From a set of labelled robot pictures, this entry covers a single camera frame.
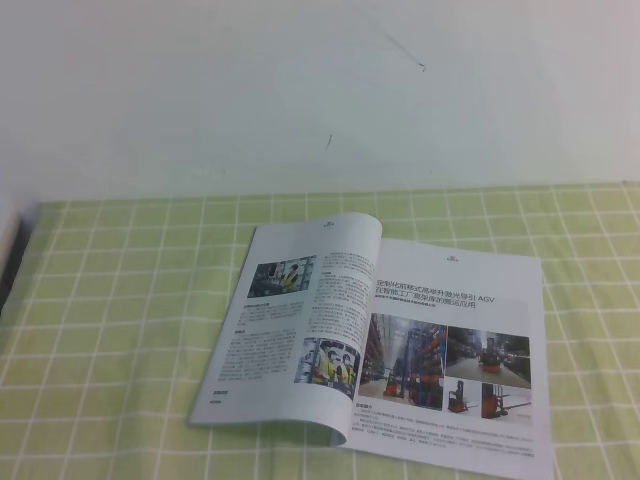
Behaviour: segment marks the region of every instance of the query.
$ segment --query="orange forklift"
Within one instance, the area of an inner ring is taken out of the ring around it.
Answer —
[[[504,406],[504,397],[509,395],[503,394],[501,385],[493,385],[491,383],[482,384],[482,418],[500,418],[508,415],[508,410],[512,408],[524,407],[531,405],[531,402],[519,403],[518,405]]]
[[[462,413],[477,405],[469,405],[464,400],[464,382],[458,380],[458,387],[449,391],[449,406],[447,407],[453,413]]]
[[[500,373],[500,357],[494,348],[493,342],[493,338],[487,338],[487,348],[480,353],[478,363],[482,365],[483,372]]]

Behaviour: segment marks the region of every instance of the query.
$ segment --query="worker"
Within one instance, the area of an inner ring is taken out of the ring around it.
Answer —
[[[295,292],[296,289],[296,280],[298,280],[298,274],[296,271],[298,270],[298,264],[294,263],[291,265],[289,269],[289,273],[285,273],[280,278],[280,286],[282,287],[284,293]]]
[[[342,356],[342,365],[337,368],[338,378],[342,383],[346,383],[347,385],[352,385],[355,383],[355,372],[353,371],[353,366],[351,365],[351,357],[349,357],[348,353],[345,353]]]
[[[329,382],[335,381],[336,369],[333,365],[333,359],[336,352],[333,350],[327,351],[330,347],[330,342],[322,342],[320,344],[318,363],[313,369],[313,383],[326,385]]]

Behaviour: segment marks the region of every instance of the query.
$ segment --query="tablecloth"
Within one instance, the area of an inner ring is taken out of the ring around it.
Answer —
[[[185,424],[254,226],[347,211],[387,237],[541,257],[556,477],[640,477],[625,182],[46,203],[0,319],[0,478],[480,478],[327,448],[311,424]]]

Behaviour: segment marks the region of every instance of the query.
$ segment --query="magazine page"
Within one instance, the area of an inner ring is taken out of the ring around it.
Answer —
[[[382,240],[344,447],[553,478],[534,258]]]
[[[190,422],[348,433],[381,234],[359,213],[258,227]]]

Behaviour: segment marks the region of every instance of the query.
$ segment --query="photograph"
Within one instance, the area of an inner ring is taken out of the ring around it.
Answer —
[[[305,338],[294,383],[333,388],[353,400],[360,354],[350,345],[326,338]]]
[[[374,313],[359,395],[442,410],[446,327]]]
[[[446,411],[465,417],[480,418],[482,403],[482,383],[473,380],[461,380],[454,377],[444,378]]]
[[[316,256],[261,263],[253,275],[247,298],[270,297],[301,292],[309,288]]]
[[[478,382],[531,388],[529,339],[449,327],[445,374]]]
[[[531,425],[531,390],[482,384],[482,418]]]

